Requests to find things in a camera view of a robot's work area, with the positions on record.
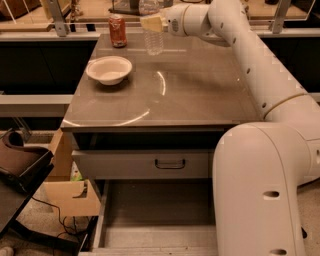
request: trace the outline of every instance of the cardboard box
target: cardboard box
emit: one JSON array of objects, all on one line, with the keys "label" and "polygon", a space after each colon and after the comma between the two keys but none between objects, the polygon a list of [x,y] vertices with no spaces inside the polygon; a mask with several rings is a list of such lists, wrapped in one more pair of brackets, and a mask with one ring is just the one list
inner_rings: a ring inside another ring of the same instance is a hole
[{"label": "cardboard box", "polygon": [[54,168],[47,181],[69,181],[73,162],[71,141],[61,129],[58,129],[48,148],[53,154]]},{"label": "cardboard box", "polygon": [[100,199],[89,180],[44,182],[43,185],[48,202],[60,208],[61,216],[99,215]]}]

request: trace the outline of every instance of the open drawer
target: open drawer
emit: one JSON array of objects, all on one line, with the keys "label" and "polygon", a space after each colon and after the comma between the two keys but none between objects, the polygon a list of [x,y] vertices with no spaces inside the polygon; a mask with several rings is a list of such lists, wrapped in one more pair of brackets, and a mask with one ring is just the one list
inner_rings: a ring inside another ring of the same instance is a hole
[{"label": "open drawer", "polygon": [[217,256],[211,179],[105,183],[92,249],[80,255]]}]

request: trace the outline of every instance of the gray tabletop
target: gray tabletop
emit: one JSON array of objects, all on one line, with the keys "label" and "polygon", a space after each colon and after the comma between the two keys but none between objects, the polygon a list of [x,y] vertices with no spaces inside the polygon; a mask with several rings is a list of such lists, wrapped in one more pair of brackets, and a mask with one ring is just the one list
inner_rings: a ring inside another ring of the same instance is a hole
[{"label": "gray tabletop", "polygon": [[149,56],[142,33],[116,49],[102,35],[91,60],[123,56],[133,64],[124,81],[102,85],[84,73],[61,128],[71,132],[192,128],[259,121],[230,47],[164,33],[164,52]]}]

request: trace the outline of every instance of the bottle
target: bottle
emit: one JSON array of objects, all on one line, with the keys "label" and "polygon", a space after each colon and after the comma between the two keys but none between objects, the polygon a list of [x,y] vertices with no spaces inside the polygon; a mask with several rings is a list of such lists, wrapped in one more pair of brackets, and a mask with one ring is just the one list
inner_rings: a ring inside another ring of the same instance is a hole
[{"label": "bottle", "polygon": [[[158,13],[158,0],[140,0],[139,13],[141,16]],[[144,43],[149,55],[158,55],[163,51],[163,33],[143,29]]]}]

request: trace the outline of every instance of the screw hole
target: screw hole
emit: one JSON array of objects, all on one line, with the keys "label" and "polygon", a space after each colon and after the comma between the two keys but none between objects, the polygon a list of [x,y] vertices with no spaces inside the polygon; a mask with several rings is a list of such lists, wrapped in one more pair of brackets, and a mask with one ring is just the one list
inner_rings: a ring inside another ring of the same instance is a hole
[{"label": "screw hole", "polygon": [[277,199],[280,197],[280,193],[278,191],[267,191],[263,193],[263,198],[265,200]]},{"label": "screw hole", "polygon": [[287,255],[287,251],[283,249],[276,249],[270,251],[270,256]]}]

